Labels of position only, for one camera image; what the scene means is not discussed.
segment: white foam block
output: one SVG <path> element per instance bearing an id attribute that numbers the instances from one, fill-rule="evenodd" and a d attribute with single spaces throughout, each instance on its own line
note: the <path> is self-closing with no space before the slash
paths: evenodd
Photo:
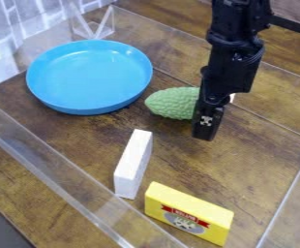
<path id="1" fill-rule="evenodd" d="M 114 172 L 115 194 L 134 200 L 152 152 L 152 132 L 136 129 Z"/>

